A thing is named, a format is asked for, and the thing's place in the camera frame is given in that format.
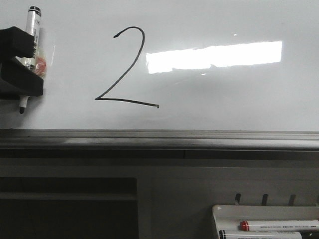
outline metal frame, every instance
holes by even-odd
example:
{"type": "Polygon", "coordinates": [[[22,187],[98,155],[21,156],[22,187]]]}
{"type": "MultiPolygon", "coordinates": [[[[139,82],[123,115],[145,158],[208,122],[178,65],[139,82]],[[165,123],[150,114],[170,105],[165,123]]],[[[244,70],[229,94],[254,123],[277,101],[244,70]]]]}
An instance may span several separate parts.
{"type": "Polygon", "coordinates": [[[31,193],[0,192],[0,200],[75,200],[75,201],[136,201],[130,193],[31,193]]]}
{"type": "Polygon", "coordinates": [[[318,150],[318,132],[0,129],[0,149],[318,150]]]}

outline black marker holder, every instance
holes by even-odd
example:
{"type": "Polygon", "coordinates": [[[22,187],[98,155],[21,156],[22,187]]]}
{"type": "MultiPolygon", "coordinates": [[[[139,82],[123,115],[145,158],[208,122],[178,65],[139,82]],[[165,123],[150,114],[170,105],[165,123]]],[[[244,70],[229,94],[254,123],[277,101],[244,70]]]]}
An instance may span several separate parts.
{"type": "Polygon", "coordinates": [[[33,57],[33,36],[13,26],[0,30],[0,99],[42,96],[43,79],[15,57],[33,57]]]}

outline red marker cap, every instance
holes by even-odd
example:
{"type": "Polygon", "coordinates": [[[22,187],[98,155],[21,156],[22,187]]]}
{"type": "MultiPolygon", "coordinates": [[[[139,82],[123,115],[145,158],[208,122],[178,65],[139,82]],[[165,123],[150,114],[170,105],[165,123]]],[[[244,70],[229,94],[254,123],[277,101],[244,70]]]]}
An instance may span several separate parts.
{"type": "Polygon", "coordinates": [[[243,231],[249,231],[249,225],[247,221],[240,222],[240,228],[243,231]]]}

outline handwritten number 2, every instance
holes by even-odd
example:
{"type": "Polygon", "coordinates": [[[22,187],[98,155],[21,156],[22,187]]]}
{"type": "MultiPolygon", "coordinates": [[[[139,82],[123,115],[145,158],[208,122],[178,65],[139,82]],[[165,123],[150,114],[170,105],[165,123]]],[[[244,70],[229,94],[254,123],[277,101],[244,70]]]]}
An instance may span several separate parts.
{"type": "Polygon", "coordinates": [[[159,108],[159,105],[156,104],[151,104],[151,103],[147,103],[147,102],[141,102],[141,101],[132,101],[132,100],[127,100],[127,99],[119,99],[119,98],[103,98],[103,96],[105,96],[107,93],[109,93],[124,77],[125,75],[133,68],[133,66],[135,65],[135,63],[138,61],[138,58],[140,57],[140,54],[142,52],[142,49],[144,47],[144,43],[145,43],[145,33],[142,29],[140,29],[137,26],[130,26],[128,28],[125,28],[123,31],[120,31],[118,34],[116,34],[113,38],[116,38],[118,36],[120,36],[123,32],[125,32],[128,29],[131,28],[135,28],[137,30],[139,30],[142,33],[142,43],[139,49],[139,52],[135,58],[135,60],[133,61],[133,63],[130,65],[130,67],[126,70],[126,72],[124,72],[120,78],[103,94],[101,94],[100,96],[98,96],[97,98],[95,98],[96,101],[123,101],[123,102],[130,102],[130,103],[134,103],[134,104],[140,104],[140,105],[146,105],[146,106],[153,106],[153,107],[157,107],[159,108]]]}

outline marker holder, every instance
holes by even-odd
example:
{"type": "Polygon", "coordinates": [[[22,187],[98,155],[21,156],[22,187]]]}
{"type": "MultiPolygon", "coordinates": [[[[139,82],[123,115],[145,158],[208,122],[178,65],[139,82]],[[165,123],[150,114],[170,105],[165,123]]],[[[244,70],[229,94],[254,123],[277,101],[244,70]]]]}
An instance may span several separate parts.
{"type": "Polygon", "coordinates": [[[212,208],[212,227],[215,239],[219,230],[240,231],[240,222],[249,220],[315,220],[319,207],[299,206],[241,206],[215,205],[212,208]]]}
{"type": "Polygon", "coordinates": [[[33,36],[15,26],[0,30],[0,99],[42,96],[43,79],[23,66],[16,56],[33,56],[33,36]]]}

